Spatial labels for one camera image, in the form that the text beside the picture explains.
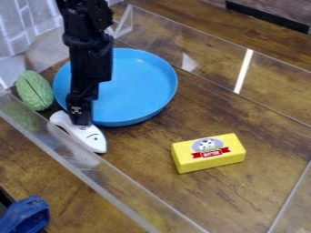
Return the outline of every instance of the yellow box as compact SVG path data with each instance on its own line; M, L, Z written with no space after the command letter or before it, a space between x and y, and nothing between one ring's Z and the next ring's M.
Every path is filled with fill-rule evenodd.
M171 154L179 173L186 173L242 162L247 151L236 134L227 134L174 143Z

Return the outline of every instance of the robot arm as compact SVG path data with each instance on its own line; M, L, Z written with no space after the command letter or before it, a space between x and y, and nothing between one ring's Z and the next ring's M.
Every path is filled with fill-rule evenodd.
M70 47L72 65L67 110L75 125L92 124L92 100L99 83L111 81L114 38L104 33L114 24L114 12L104 0L56 0L63 16L63 43Z

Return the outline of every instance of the cartoon logo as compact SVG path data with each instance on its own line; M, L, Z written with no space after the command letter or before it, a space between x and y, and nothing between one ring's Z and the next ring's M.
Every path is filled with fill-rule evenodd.
M228 147L223 147L223 141L218 138L199 139L194 143L192 149L195 150L195 153L192 153L194 158L216 157L231 152Z

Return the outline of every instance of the green toy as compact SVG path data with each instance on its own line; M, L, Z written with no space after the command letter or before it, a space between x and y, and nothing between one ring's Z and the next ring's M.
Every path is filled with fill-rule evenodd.
M35 110L48 109L53 103L53 91L47 80L35 72L21 72L16 82L21 101Z

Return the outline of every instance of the blue bowl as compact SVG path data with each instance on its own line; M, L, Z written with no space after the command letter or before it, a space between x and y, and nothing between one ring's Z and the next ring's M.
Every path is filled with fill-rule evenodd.
M154 117L170 103L178 90L178 76L168 62L142 50L116 48L112 81L100 83L94 101L94 124L124 127ZM56 74L55 97L66 109L71 90L71 63Z

